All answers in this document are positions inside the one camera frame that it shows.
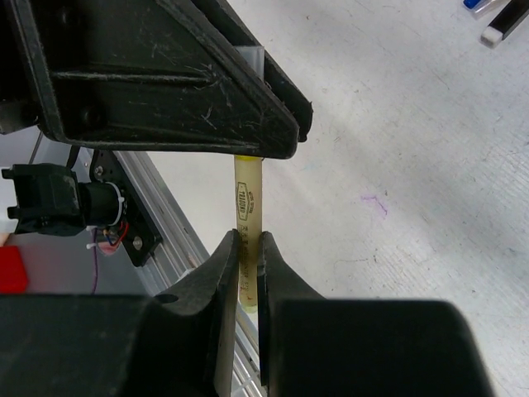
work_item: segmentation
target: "ink mark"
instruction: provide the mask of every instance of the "ink mark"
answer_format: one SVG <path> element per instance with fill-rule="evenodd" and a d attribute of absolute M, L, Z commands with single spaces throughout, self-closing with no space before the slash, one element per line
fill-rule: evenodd
<path fill-rule="evenodd" d="M 385 219 L 388 216 L 388 210 L 386 207 L 380 202 L 379 198 L 376 195 L 370 195 L 370 196 L 361 196 L 360 197 L 364 203 L 375 203 L 377 205 L 377 208 L 380 210 L 380 212 L 383 214 L 383 218 Z"/>

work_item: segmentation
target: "red wire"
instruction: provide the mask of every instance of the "red wire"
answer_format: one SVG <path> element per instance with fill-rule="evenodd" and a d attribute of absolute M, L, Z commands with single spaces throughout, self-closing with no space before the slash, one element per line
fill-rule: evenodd
<path fill-rule="evenodd" d="M 129 222 L 127 222 L 125 224 L 125 231 L 123 232 L 123 234 L 117 239 L 116 242 L 114 242 L 113 244 L 111 244 L 111 246 L 117 246 L 119 245 L 120 242 L 123 241 L 123 239 L 125 238 L 126 234 L 128 233 L 129 231 Z"/>

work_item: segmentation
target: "black mounting plate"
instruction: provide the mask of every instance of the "black mounting plate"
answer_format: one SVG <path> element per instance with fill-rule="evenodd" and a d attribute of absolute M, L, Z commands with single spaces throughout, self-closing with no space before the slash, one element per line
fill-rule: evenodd
<path fill-rule="evenodd" d="M 135 267 L 143 266 L 162 238 L 125 170 L 111 151 L 93 151 L 90 179 L 94 182 L 112 182 L 124 193 L 125 218 L 129 223 L 129 230 L 122 244 L 132 264 Z M 137 237 L 141 239 L 141 245 L 134 246 L 134 239 Z"/>

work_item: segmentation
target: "logo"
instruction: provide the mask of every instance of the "logo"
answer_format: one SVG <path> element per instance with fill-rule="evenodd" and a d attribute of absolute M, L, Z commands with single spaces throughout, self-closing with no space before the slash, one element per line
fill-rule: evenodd
<path fill-rule="evenodd" d="M 254 211 L 254 195 L 248 192 L 248 186 L 239 182 L 236 189 L 237 217 L 241 221 L 247 221 L 248 215 Z"/>

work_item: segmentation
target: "yellow tube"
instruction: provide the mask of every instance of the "yellow tube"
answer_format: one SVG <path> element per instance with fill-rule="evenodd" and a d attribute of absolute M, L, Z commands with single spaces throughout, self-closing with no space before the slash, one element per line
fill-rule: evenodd
<path fill-rule="evenodd" d="M 259 157 L 235 156 L 239 300 L 247 313 L 257 311 L 257 260 L 263 232 L 263 162 Z"/>

